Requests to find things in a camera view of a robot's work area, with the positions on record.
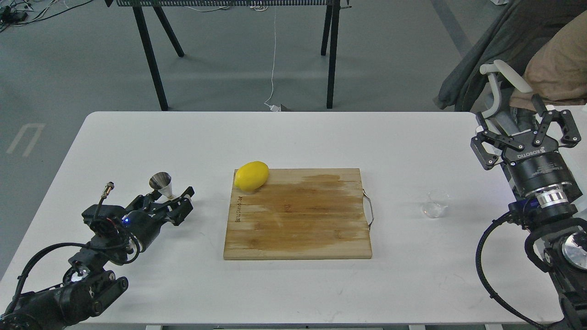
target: black cable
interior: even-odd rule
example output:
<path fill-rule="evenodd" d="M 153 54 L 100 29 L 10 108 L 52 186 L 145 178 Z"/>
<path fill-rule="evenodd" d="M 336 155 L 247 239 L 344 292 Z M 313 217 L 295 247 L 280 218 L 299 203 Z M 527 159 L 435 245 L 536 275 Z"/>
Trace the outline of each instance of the black cable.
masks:
<path fill-rule="evenodd" d="M 105 199 L 106 199 L 106 196 L 102 196 L 102 198 L 100 198 L 100 201 L 98 202 L 98 206 L 96 207 L 96 212 L 94 212 L 94 217 L 92 218 L 92 220 L 95 220 L 96 217 L 98 216 L 98 214 L 100 213 L 100 209 L 102 208 L 102 203 L 104 203 Z"/>
<path fill-rule="evenodd" d="M 503 300 L 493 289 L 493 287 L 489 284 L 489 281 L 487 281 L 487 278 L 483 273 L 483 266 L 481 265 L 481 252 L 483 251 L 483 245 L 485 244 L 485 241 L 487 240 L 491 232 L 494 231 L 497 227 L 501 226 L 504 222 L 506 222 L 509 215 L 510 213 L 506 213 L 502 215 L 499 219 L 493 220 L 491 225 L 485 230 L 485 232 L 479 239 L 479 245 L 477 245 L 477 252 L 475 253 L 475 266 L 477 268 L 477 275 L 479 275 L 479 280 L 481 280 L 481 283 L 485 287 L 485 290 L 489 292 L 489 297 L 497 301 L 497 303 L 500 304 L 503 308 L 505 308 L 508 312 L 523 319 L 524 321 L 528 322 L 530 325 L 538 329 L 548 329 L 547 326 L 544 326 L 524 316 L 522 313 L 518 312 L 515 308 L 510 306 L 505 300 Z"/>
<path fill-rule="evenodd" d="M 131 239 L 133 240 L 133 242 L 135 242 L 135 244 L 138 243 L 136 238 L 131 237 Z M 18 283 L 16 284 L 15 294 L 12 297 L 11 303 L 6 308 L 5 315 L 8 315 L 8 314 L 14 312 L 14 309 L 18 303 L 18 299 L 21 297 L 22 289 L 25 286 L 26 278 L 29 276 L 29 273 L 31 272 L 32 268 L 36 265 L 37 262 L 39 262 L 39 260 L 41 260 L 41 258 L 43 258 L 47 254 L 49 254 L 51 251 L 57 250 L 58 248 L 62 248 L 62 247 L 80 247 L 80 248 L 86 248 L 88 250 L 98 252 L 99 254 L 106 256 L 109 260 L 112 260 L 112 257 L 107 255 L 106 253 L 104 253 L 104 251 L 112 250 L 112 249 L 120 248 L 120 247 L 124 247 L 124 246 L 125 245 L 119 245 L 117 247 L 109 247 L 109 248 L 96 248 L 96 247 L 92 247 L 89 244 L 59 243 L 59 244 L 50 245 L 50 246 L 40 250 L 26 263 L 25 268 L 22 270 L 21 275 L 18 277 Z M 121 261 L 119 263 L 120 264 L 129 264 L 129 263 L 133 262 L 134 260 L 136 260 L 136 258 L 138 256 L 139 256 L 139 248 L 137 247 L 137 252 L 135 253 L 135 256 L 133 257 L 133 259 L 131 259 L 130 261 Z"/>
<path fill-rule="evenodd" d="M 56 13 L 56 14 L 54 14 L 54 15 L 51 15 L 51 16 L 49 16 L 49 17 L 45 17 L 45 18 L 41 18 L 41 19 L 37 19 L 36 21 L 30 21 L 30 22 L 20 23 L 20 24 L 17 24 L 17 25 L 18 25 L 18 26 L 22 26 L 22 25 L 28 25 L 28 24 L 31 24 L 31 23 L 37 23 L 37 22 L 40 22 L 40 21 L 44 21 L 45 19 L 49 19 L 49 18 L 51 18 L 51 17 L 55 17 L 55 16 L 57 16 L 57 15 L 61 15 L 61 14 L 63 14 L 63 13 L 64 13 L 64 12 L 66 12 L 66 11 L 70 11 L 70 10 L 71 10 L 71 9 L 73 9 L 73 8 L 77 8 L 77 7 L 81 7 L 81 6 L 83 6 L 83 5 L 87 5 L 87 4 L 89 4 L 90 2 L 92 2 L 92 1 L 94 1 L 94 0 L 89 0 L 89 1 L 87 1 L 87 2 L 84 2 L 83 4 L 80 4 L 80 5 L 76 5 L 76 6 L 70 7 L 70 8 L 68 8 L 68 9 L 65 9 L 65 10 L 64 10 L 64 11 L 62 11 L 62 12 L 58 12 L 58 13 Z"/>

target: wooden cutting board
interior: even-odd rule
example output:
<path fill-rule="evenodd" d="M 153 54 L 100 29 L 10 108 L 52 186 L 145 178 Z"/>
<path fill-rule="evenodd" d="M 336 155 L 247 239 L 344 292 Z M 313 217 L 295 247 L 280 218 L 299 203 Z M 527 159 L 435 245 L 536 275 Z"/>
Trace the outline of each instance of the wooden cutting board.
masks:
<path fill-rule="evenodd" d="M 232 186 L 225 260 L 371 255 L 359 169 L 270 169 L 253 193 Z"/>

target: wires on floor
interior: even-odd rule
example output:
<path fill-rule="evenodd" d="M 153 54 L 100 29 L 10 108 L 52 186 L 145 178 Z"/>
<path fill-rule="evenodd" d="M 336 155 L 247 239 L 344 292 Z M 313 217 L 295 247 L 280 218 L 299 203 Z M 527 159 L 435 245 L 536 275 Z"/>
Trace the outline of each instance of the wires on floor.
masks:
<path fill-rule="evenodd" d="M 201 10 L 199 10 L 199 9 L 195 9 L 194 7 L 190 7 L 190 6 L 184 6 L 184 7 L 185 7 L 185 8 L 189 8 L 189 9 L 191 9 L 191 10 L 193 10 L 193 11 L 197 11 L 197 12 L 215 12 L 215 11 L 227 11 L 227 10 L 229 10 L 229 9 L 230 9 L 230 6 L 220 6 L 220 7 L 218 7 L 218 8 L 215 8 L 215 9 L 210 9 L 210 10 L 207 10 L 207 11 L 201 11 Z"/>
<path fill-rule="evenodd" d="M 56 3 L 58 3 L 59 1 L 60 1 L 60 0 L 51 0 L 51 1 L 49 2 L 49 4 L 48 4 L 48 5 L 47 5 L 45 8 L 43 8 L 43 10 L 41 10 L 41 11 L 40 11 L 40 12 L 39 12 L 39 13 L 38 13 L 38 14 L 37 14 L 37 15 L 36 15 L 34 18 L 32 18 L 31 20 L 29 20 L 29 21 L 27 21 L 27 22 L 22 22 L 22 23 L 20 23 L 20 22 L 19 22 L 19 23 L 14 23 L 14 22 L 4 22 L 4 21 L 0 22 L 0 32 L 3 32 L 4 30 L 6 30 L 6 29 L 7 29 L 8 27 L 10 27 L 10 26 L 25 26 L 25 25 L 29 25 L 29 24 L 31 24 L 31 23 L 37 23 L 37 22 L 41 22 L 41 21 L 44 21 L 44 20 L 46 20 L 46 19 L 49 19 L 49 18 L 53 18 L 53 17 L 55 17 L 55 16 L 58 16 L 58 15 L 61 15 L 61 14 L 63 14 L 64 12 L 67 12 L 67 11 L 69 11 L 69 10 L 71 10 L 71 9 L 74 9 L 74 8 L 77 8 L 77 7 L 81 7 L 81 6 L 83 6 L 83 5 L 87 5 L 87 4 L 89 4 L 90 2 L 92 2 L 93 0 L 88 0 L 88 1 L 86 1 L 86 2 L 84 2 L 84 3 L 82 3 L 82 4 L 75 5 L 75 6 L 71 6 L 71 7 L 69 7 L 69 6 L 65 5 L 65 6 L 67 7 L 67 9 L 65 9 L 64 11 L 60 11 L 60 12 L 58 12 L 58 13 L 56 13 L 56 14 L 53 14 L 53 15 L 51 15 L 51 16 L 47 16 L 47 17 L 45 17 L 45 14 L 47 14 L 47 11 L 49 10 L 49 8 L 50 8 L 52 5 L 54 5 L 54 4 L 56 4 Z M 16 5 L 20 5 L 20 4 L 26 4 L 26 5 L 25 5 L 25 7 L 26 7 L 26 8 L 30 8 L 30 9 L 32 9 L 32 6 L 31 6 L 31 4 L 30 4 L 28 1 L 23 1 L 23 2 L 16 3 L 16 2 L 13 0 L 12 2 L 14 3 L 14 8 L 16 7 Z"/>
<path fill-rule="evenodd" d="M 273 92 L 275 91 L 275 84 L 273 83 L 273 76 L 275 74 L 275 56 L 277 54 L 277 7 L 275 7 L 275 16 L 273 18 L 273 37 L 274 37 L 274 44 L 273 44 L 273 69 L 271 69 L 271 95 L 269 98 L 263 103 L 264 105 L 268 106 L 269 109 L 272 109 L 271 105 L 267 104 L 269 100 L 273 97 Z"/>
<path fill-rule="evenodd" d="M 254 9 L 257 12 L 264 12 L 269 9 L 269 6 L 250 6 L 251 9 Z"/>

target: floor marking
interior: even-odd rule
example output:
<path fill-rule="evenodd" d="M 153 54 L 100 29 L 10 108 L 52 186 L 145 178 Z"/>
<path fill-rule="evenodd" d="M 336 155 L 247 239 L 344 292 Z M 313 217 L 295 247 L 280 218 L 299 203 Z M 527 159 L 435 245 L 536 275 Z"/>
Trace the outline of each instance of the floor marking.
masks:
<path fill-rule="evenodd" d="M 22 125 L 21 130 L 18 131 L 18 134 L 16 134 L 16 137 L 14 138 L 14 140 L 12 141 L 12 143 L 10 144 L 8 149 L 6 150 L 6 153 L 11 154 L 14 151 L 14 149 L 16 148 L 16 145 L 21 141 L 22 136 L 25 134 L 26 130 L 28 130 L 29 128 L 36 129 L 36 132 L 35 132 L 35 135 L 33 135 L 33 138 L 31 139 L 31 141 L 29 142 L 29 145 L 26 147 L 25 152 L 22 153 L 22 157 L 29 156 L 29 154 L 31 153 L 31 151 L 35 147 L 37 140 L 41 136 L 41 132 L 43 132 L 43 128 L 45 128 L 45 124 L 28 123 L 28 124 Z"/>

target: black metal table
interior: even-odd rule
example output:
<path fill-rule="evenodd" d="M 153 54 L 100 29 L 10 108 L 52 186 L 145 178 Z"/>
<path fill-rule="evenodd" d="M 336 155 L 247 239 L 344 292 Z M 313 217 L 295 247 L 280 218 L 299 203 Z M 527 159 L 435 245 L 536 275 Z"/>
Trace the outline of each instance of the black metal table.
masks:
<path fill-rule="evenodd" d="M 106 4 L 110 6 L 114 0 L 106 0 Z M 147 30 L 147 24 L 143 15 L 143 7 L 153 7 L 159 21 L 163 25 L 163 29 L 167 33 L 173 48 L 177 52 L 177 56 L 183 57 L 185 54 L 173 32 L 165 13 L 164 6 L 326 6 L 326 18 L 324 20 L 324 32 L 322 37 L 321 55 L 326 56 L 328 48 L 328 39 L 330 35 L 330 61 L 328 68 L 328 91 L 326 95 L 326 108 L 332 109 L 332 102 L 334 98 L 334 77 L 336 70 L 336 47 L 338 44 L 338 26 L 340 17 L 340 0 L 116 0 L 118 6 L 133 7 L 134 17 L 139 27 L 139 34 L 143 42 L 147 62 L 153 77 L 153 84 L 159 99 L 159 105 L 162 111 L 168 110 L 167 98 L 163 90 L 163 83 L 159 75 L 157 61 L 153 52 L 153 46 Z"/>

